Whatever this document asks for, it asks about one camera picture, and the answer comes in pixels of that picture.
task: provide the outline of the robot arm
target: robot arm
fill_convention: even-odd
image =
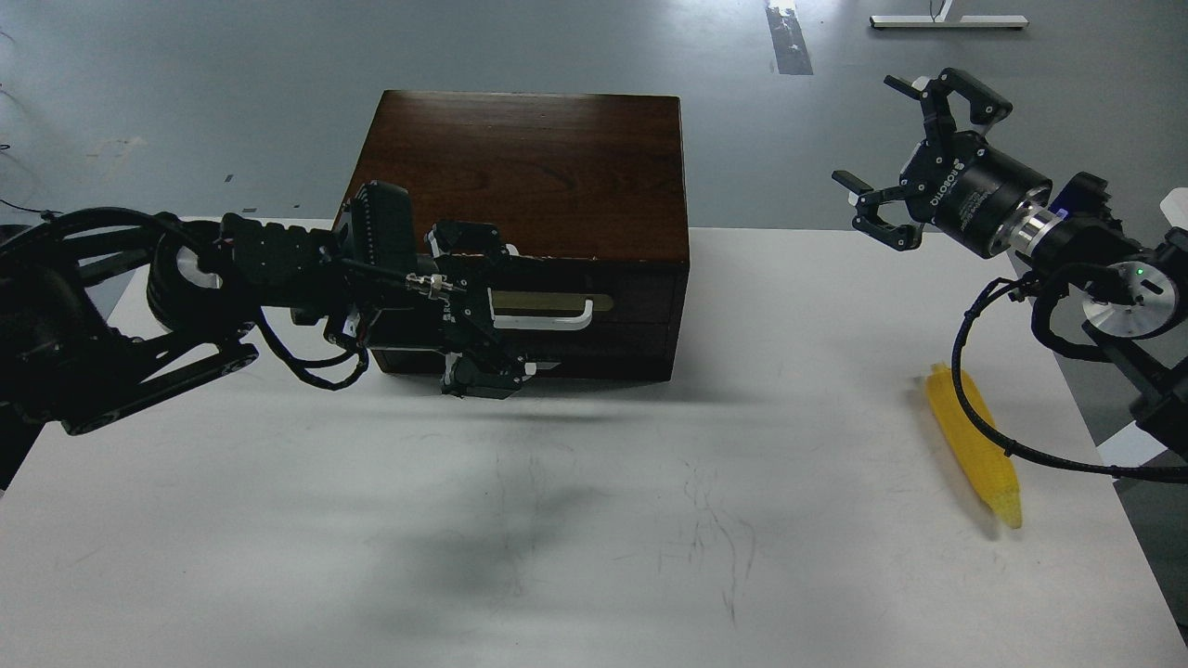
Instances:
[[[443,393],[513,393],[536,365],[495,328],[489,288],[539,260],[514,254],[492,225],[442,221],[429,241],[434,254],[418,254],[407,193],[378,182],[330,231],[114,208],[50,218],[0,245],[0,410],[83,434],[251,364],[258,351],[241,339],[253,328],[322,389],[354,383],[369,349],[409,349],[446,355]],[[109,327],[86,294],[146,264],[148,305],[168,330],[147,340]],[[296,358],[261,307],[324,322],[341,353]],[[213,354],[166,371],[206,344]],[[352,358],[342,380],[315,373]]]
[[[1188,232],[1173,228],[1155,248],[1127,239],[1106,206],[1106,182],[1085,172],[1049,202],[1050,179],[986,141],[1011,103],[961,70],[884,82],[920,102],[924,139],[898,185],[874,190],[847,171],[833,172],[852,193],[853,226],[897,251],[918,247],[925,223],[984,258],[1015,250],[1031,267],[1013,296],[1035,297],[1036,339],[1066,357],[1116,365],[1139,390],[1131,404],[1138,427],[1188,456],[1188,359],[1167,367],[1136,344],[1188,317]],[[973,130],[956,131],[952,93],[968,100]],[[879,216],[879,206],[898,200],[912,222]],[[1093,345],[1051,330],[1053,310],[1072,288],[1083,295],[1082,329]]]

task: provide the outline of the white table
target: white table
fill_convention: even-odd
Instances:
[[[1005,529],[922,401],[1005,258],[690,237],[668,384],[326,393],[265,353],[89,436],[48,428],[0,500],[0,664],[1188,662],[1110,480],[1019,462]],[[992,309],[967,365],[1005,430],[1095,456],[1025,307]]]

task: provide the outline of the white stand base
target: white stand base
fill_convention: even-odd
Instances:
[[[1026,17],[1020,15],[1001,15],[1001,17],[961,17],[958,20],[948,20],[949,10],[953,8],[953,0],[944,0],[941,6],[941,11],[936,14],[936,18],[923,15],[923,17],[871,17],[871,27],[881,30],[884,27],[965,27],[965,29],[986,29],[986,27],[1006,27],[1015,30],[1023,30],[1028,27]]]

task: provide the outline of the yellow corn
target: yellow corn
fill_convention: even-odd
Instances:
[[[965,371],[961,372],[961,384],[969,405],[993,426],[986,402]],[[944,431],[944,439],[974,491],[1007,527],[1022,527],[1023,508],[1019,504],[1019,479],[1015,475],[1015,465],[1001,448],[978,431],[961,410],[953,387],[953,371],[947,365],[934,364],[933,374],[924,382],[924,392],[928,395],[928,403],[933,405],[933,415]]]

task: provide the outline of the wooden box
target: wooden box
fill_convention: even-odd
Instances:
[[[669,96],[388,90],[347,197],[394,183],[418,238],[438,220],[494,223],[520,254],[549,258],[525,289],[609,295],[581,332],[505,332],[562,360],[542,376],[666,380],[689,276],[680,112]],[[375,357],[390,373],[442,367],[434,354]]]

